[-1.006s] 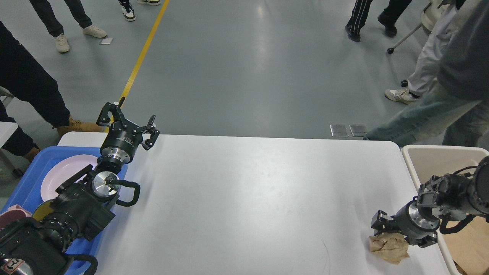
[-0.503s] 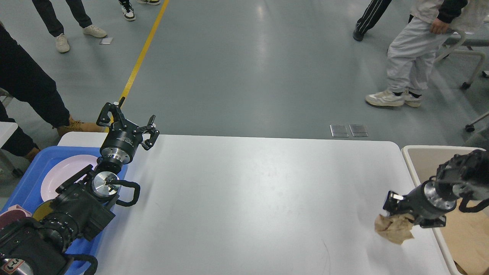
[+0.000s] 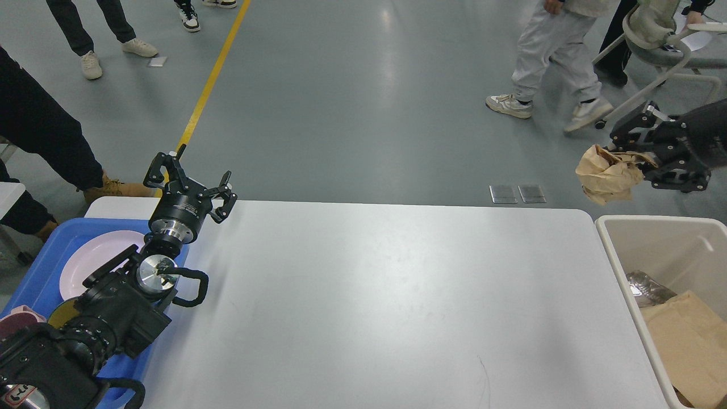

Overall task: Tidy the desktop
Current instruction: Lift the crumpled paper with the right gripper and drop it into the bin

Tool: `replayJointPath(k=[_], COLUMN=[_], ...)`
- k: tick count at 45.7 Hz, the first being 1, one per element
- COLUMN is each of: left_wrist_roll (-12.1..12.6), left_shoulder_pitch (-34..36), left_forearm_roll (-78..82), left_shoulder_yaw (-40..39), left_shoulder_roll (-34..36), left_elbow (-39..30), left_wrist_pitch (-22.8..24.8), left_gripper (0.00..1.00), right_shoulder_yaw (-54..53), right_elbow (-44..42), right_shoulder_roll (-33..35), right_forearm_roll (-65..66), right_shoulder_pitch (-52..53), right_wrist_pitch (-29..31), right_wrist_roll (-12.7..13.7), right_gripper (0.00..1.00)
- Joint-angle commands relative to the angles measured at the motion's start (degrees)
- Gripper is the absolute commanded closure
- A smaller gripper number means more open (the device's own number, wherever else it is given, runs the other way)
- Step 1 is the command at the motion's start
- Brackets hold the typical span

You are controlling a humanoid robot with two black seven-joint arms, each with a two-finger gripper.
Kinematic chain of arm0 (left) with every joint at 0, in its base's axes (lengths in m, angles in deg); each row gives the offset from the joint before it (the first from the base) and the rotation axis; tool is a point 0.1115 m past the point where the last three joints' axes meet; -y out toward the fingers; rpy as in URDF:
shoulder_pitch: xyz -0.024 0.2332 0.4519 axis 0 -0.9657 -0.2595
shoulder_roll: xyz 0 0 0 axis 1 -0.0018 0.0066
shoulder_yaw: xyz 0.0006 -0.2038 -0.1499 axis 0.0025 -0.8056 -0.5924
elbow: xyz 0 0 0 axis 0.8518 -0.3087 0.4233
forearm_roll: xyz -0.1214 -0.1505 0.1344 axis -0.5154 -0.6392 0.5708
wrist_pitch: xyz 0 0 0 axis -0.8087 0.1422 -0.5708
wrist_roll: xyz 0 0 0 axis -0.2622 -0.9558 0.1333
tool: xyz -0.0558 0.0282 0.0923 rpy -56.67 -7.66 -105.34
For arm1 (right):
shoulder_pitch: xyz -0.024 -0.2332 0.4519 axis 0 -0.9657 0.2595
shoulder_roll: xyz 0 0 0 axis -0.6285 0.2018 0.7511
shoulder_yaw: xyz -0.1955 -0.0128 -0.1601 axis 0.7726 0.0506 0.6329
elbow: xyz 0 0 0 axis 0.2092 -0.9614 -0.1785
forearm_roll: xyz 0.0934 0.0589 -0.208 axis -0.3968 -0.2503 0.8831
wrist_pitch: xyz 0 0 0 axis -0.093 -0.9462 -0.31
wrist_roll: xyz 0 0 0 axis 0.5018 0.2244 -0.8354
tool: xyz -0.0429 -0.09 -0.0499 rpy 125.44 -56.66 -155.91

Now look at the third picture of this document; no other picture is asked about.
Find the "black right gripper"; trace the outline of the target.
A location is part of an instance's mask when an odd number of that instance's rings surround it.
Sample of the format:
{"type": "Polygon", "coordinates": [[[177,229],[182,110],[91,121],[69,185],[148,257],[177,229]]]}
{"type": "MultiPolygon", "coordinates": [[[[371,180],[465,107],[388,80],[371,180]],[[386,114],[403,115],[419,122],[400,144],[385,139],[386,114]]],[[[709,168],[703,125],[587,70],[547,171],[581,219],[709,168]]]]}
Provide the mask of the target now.
{"type": "Polygon", "coordinates": [[[666,114],[654,101],[647,101],[619,119],[609,137],[608,150],[613,153],[665,155],[642,164],[652,188],[704,191],[712,170],[726,166],[726,100],[680,115],[666,114]],[[686,125],[681,142],[677,122],[686,125]]]}

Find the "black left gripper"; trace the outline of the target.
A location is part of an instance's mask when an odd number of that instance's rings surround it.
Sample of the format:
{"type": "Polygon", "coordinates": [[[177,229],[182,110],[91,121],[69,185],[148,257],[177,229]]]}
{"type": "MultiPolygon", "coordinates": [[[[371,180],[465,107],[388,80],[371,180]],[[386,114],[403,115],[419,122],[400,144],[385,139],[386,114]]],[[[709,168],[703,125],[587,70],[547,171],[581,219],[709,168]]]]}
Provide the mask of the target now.
{"type": "Polygon", "coordinates": [[[207,214],[217,224],[226,220],[238,199],[229,184],[230,170],[217,187],[205,189],[204,197],[199,197],[197,185],[180,165],[186,147],[181,144],[176,151],[157,153],[144,177],[145,187],[160,189],[162,194],[149,220],[151,233],[171,236],[182,244],[197,240],[207,214]]]}

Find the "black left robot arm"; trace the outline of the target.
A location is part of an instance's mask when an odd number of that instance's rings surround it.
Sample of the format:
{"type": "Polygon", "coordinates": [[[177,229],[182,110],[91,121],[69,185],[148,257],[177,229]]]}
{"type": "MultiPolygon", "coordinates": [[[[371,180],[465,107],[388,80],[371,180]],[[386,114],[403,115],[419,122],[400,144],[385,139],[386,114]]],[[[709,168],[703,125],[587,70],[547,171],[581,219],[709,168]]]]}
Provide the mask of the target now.
{"type": "Polygon", "coordinates": [[[142,248],[130,245],[89,274],[85,292],[69,301],[61,324],[33,323],[2,337],[3,408],[96,408],[111,389],[132,391],[126,408],[140,408],[145,386],[132,378],[102,378],[118,354],[135,359],[171,323],[165,310],[200,305],[205,272],[175,264],[210,216],[221,223],[238,199],[229,178],[208,188],[185,174],[177,151],[157,153],[143,184],[162,195],[142,248]]]}

